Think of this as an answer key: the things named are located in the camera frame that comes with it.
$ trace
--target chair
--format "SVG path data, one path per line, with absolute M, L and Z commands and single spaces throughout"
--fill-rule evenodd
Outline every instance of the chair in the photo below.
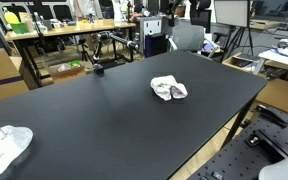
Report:
M 183 51 L 201 51 L 204 46 L 204 40 L 206 40 L 213 46 L 213 50 L 208 56 L 209 58 L 219 48 L 212 40 L 205 38 L 204 28 L 196 25 L 175 26 L 173 35 L 168 40 L 171 44 L 171 50 Z

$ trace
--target crumpled paper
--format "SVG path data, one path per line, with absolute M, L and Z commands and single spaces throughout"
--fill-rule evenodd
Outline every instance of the crumpled paper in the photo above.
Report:
M 177 83 L 172 75 L 153 78 L 151 87 L 156 95 L 165 101 L 171 100 L 172 96 L 175 99 L 182 99 L 188 95 L 185 86 Z

